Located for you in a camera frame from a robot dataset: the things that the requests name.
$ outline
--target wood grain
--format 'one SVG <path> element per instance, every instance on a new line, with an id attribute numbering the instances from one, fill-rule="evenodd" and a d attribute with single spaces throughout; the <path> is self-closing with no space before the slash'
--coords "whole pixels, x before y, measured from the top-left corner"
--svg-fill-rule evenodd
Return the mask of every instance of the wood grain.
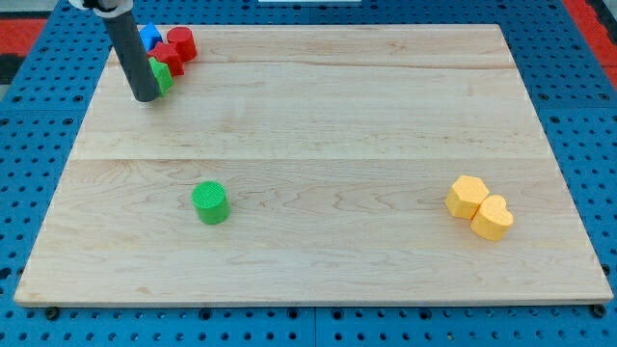
<path id="1" fill-rule="evenodd" d="M 22 305 L 612 298 L 498 27 L 194 33 L 199 59 L 150 104 L 131 99 L 110 57 L 15 294 Z M 516 223 L 501 242 L 449 216 L 459 174 L 508 199 Z M 190 202 L 207 179 L 232 207 L 215 227 Z"/>

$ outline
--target yellow hexagon block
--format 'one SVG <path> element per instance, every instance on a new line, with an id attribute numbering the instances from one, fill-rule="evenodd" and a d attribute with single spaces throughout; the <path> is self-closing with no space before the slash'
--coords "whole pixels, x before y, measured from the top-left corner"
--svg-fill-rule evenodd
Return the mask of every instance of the yellow hexagon block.
<path id="1" fill-rule="evenodd" d="M 471 220 L 471 229 L 487 240 L 499 241 L 514 224 L 514 216 L 506 208 L 502 196 L 493 195 L 482 201 Z"/>
<path id="2" fill-rule="evenodd" d="M 488 196 L 489 189 L 482 179 L 462 175 L 450 187 L 445 206 L 452 216 L 470 220 Z"/>

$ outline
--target blue pegboard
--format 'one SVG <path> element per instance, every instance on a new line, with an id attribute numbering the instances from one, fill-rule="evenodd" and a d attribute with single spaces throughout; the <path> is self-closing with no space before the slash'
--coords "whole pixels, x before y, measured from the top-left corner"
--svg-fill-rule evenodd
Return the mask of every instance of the blue pegboard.
<path id="1" fill-rule="evenodd" d="M 617 93 L 551 0 L 137 0 L 142 24 L 498 23 L 590 239 L 617 277 Z M 27 309 L 13 301 L 109 52 L 104 26 L 60 1 L 0 102 L 0 345 L 593 345 L 617 343 L 617 306 Z"/>

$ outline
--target plastic block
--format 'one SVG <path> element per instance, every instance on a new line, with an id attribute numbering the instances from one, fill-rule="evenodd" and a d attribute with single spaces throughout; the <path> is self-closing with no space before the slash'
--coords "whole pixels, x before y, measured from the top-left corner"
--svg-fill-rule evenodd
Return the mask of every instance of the plastic block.
<path id="1" fill-rule="evenodd" d="M 156 58 L 157 61 L 167 64 L 172 73 L 172 77 L 184 74 L 184 67 L 180 55 L 175 50 L 175 43 L 158 42 L 154 49 L 148 52 L 149 57 Z"/>
<path id="2" fill-rule="evenodd" d="M 174 79 L 172 78 L 170 69 L 167 64 L 160 63 L 153 57 L 149 58 L 148 61 L 152 67 L 152 72 L 154 72 L 154 77 L 158 82 L 158 88 L 161 91 L 161 96 L 165 96 L 167 90 L 174 84 Z"/>
<path id="3" fill-rule="evenodd" d="M 146 52 L 152 50 L 156 46 L 157 42 L 162 42 L 163 37 L 161 33 L 156 29 L 156 26 L 152 22 L 148 23 L 142 30 L 139 31 L 139 36 L 142 38 L 142 43 L 146 48 Z"/>
<path id="4" fill-rule="evenodd" d="M 229 215 L 225 188 L 218 182 L 206 181 L 193 190 L 193 205 L 197 215 L 207 225 L 217 225 Z"/>
<path id="5" fill-rule="evenodd" d="M 452 216 L 470 220 L 488 196 L 489 189 L 482 179 L 461 175 L 450 187 L 445 205 Z"/>
<path id="6" fill-rule="evenodd" d="M 177 44 L 176 50 L 182 62 L 188 62 L 197 56 L 197 48 L 191 29 L 175 27 L 167 33 L 167 41 Z"/>
<path id="7" fill-rule="evenodd" d="M 471 220 L 471 229 L 487 240 L 499 241 L 514 224 L 514 216 L 506 208 L 502 196 L 493 195 L 482 201 Z"/>

